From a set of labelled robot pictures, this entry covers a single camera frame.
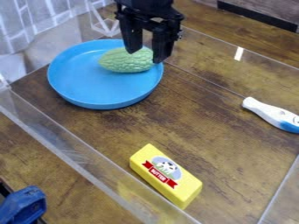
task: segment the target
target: blue plate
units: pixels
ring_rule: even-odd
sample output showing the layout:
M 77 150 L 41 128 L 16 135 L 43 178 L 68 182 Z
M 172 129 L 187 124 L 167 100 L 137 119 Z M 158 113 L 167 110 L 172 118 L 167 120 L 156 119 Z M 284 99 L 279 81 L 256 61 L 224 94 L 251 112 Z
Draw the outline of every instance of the blue plate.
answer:
M 99 65 L 103 53 L 121 46 L 121 39 L 93 40 L 55 58 L 48 81 L 68 102 L 88 109 L 119 109 L 152 93 L 163 78 L 163 63 L 141 73 L 115 73 Z

